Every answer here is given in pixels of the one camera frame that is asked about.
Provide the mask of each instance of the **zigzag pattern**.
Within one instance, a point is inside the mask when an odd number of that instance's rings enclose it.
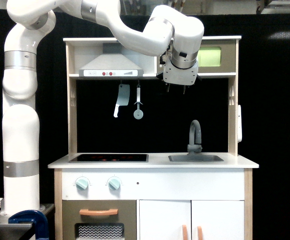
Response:
[[[123,226],[79,226],[78,236],[83,240],[121,240]]]

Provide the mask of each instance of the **oven handle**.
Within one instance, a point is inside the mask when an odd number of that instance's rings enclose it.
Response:
[[[80,215],[85,216],[109,216],[109,215],[117,215],[118,209],[109,209],[104,211],[90,211],[88,209],[81,209],[79,213]]]

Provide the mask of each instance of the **blue clamp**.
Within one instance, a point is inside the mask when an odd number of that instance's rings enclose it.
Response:
[[[33,223],[36,230],[36,240],[49,240],[48,220],[46,216],[38,210],[25,210],[12,215],[9,224]]]

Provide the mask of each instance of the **black cooktop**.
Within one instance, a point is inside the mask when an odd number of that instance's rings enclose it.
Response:
[[[84,153],[69,161],[70,163],[146,163],[148,154],[136,153]]]

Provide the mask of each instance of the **toy cleaver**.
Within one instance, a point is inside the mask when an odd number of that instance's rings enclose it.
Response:
[[[116,107],[114,111],[114,117],[118,117],[118,109],[119,106],[127,106],[129,102],[129,94],[130,94],[130,88],[128,84],[120,84],[119,85],[119,91],[118,91],[118,98],[116,102]]]

